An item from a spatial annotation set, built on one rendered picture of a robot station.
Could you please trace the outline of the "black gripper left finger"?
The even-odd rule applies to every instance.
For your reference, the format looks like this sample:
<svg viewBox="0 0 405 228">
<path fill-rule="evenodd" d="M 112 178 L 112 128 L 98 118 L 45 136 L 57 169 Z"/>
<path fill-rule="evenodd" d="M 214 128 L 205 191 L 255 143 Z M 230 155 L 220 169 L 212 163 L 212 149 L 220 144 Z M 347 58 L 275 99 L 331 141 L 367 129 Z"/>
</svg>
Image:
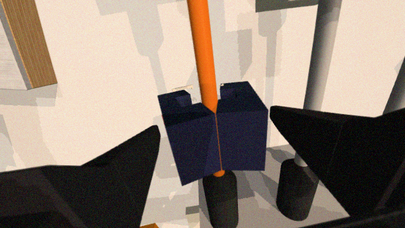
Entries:
<svg viewBox="0 0 405 228">
<path fill-rule="evenodd" d="M 83 165 L 0 172 L 0 217 L 55 210 L 74 228 L 140 228 L 160 138 L 152 125 Z"/>
</svg>

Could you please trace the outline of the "dark navy block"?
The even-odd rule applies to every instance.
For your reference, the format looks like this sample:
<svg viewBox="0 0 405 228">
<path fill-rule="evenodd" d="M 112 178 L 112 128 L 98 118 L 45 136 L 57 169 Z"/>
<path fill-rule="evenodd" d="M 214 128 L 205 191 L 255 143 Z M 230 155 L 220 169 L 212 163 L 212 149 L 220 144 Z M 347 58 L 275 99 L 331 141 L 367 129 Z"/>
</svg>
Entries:
<svg viewBox="0 0 405 228">
<path fill-rule="evenodd" d="M 181 185 L 221 169 L 265 171 L 268 109 L 249 81 L 219 86 L 216 115 L 188 88 L 157 95 Z"/>
</svg>

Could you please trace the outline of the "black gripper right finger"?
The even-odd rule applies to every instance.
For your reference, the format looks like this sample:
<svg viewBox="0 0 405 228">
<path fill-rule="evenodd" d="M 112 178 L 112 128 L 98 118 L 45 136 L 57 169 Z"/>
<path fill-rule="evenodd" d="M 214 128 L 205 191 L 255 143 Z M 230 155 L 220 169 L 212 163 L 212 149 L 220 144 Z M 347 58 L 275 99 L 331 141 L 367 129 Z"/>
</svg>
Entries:
<svg viewBox="0 0 405 228">
<path fill-rule="evenodd" d="M 270 119 L 350 217 L 386 208 L 405 172 L 405 108 L 364 117 L 275 105 Z"/>
</svg>

